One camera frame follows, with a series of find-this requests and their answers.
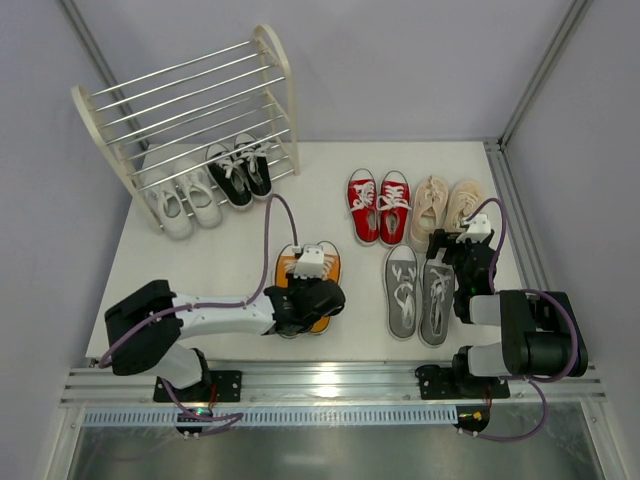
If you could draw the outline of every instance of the floor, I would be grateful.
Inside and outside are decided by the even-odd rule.
[[[189,148],[193,145],[173,145],[156,152],[156,157],[146,162]],[[461,346],[500,340],[497,327],[462,325],[455,318],[446,342],[439,348],[425,347],[417,336],[408,341],[393,339],[386,327],[382,284],[387,250],[381,245],[364,248],[355,242],[345,200],[347,179],[360,167],[368,168],[380,180],[389,170],[400,170],[412,188],[430,174],[444,177],[451,187],[463,178],[474,178],[484,186],[486,196],[495,196],[481,142],[303,142],[299,152],[301,175],[277,181],[275,191],[291,205],[302,243],[329,240],[337,246],[344,265],[341,286],[347,298],[346,308],[322,336],[285,340],[277,335],[225,334],[187,339],[181,342],[183,345],[199,348],[209,359],[450,361]],[[87,348],[88,357],[100,357],[107,349],[104,312],[150,280],[168,279],[173,291],[195,295],[248,295],[255,289],[262,264],[265,207],[256,202],[252,210],[242,213],[229,206],[222,208],[225,218],[220,227],[197,229],[186,241],[175,242],[153,233],[138,207],[131,206]],[[496,230],[495,244],[500,230],[499,211],[493,206],[486,211]],[[278,205],[271,225],[272,266],[283,246],[291,242],[286,216]],[[521,288],[508,237],[497,270],[497,289]]]

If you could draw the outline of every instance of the gray wall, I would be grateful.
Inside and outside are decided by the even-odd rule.
[[[511,146],[555,283],[640,448],[640,3],[594,2]]]
[[[291,61],[308,140],[497,136],[569,4],[78,0],[123,80],[247,40],[256,24],[270,23]]]
[[[49,0],[0,7],[0,465],[31,478],[128,203],[73,106],[99,83]]]

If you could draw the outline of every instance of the red sneaker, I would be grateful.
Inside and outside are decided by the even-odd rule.
[[[359,168],[347,186],[347,204],[353,218],[356,240],[368,247],[378,239],[378,212],[376,211],[376,181],[371,172]]]
[[[391,171],[382,180],[378,197],[380,242],[391,247],[402,242],[409,216],[409,183],[400,172]]]

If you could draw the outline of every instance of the glass panel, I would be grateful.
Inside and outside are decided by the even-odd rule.
[[[528,431],[540,411],[494,405],[486,433]],[[239,428],[187,441],[166,427],[83,428],[71,472],[73,480],[604,478],[579,404],[550,405],[543,431],[506,444],[452,426]]]

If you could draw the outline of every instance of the black sneaker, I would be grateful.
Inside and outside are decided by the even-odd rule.
[[[216,143],[207,149],[206,158],[210,160],[228,153],[229,149],[224,145]],[[220,187],[220,190],[229,200],[229,205],[238,210],[246,210],[253,204],[251,191],[241,164],[243,160],[235,160],[226,155],[219,160],[207,165],[213,181]]]
[[[256,141],[256,137],[248,133],[241,133],[236,137],[234,150],[242,148]],[[242,169],[249,182],[251,193],[258,200],[266,200],[271,193],[271,178],[267,165],[267,145],[253,145],[237,153],[237,158],[243,160]]]

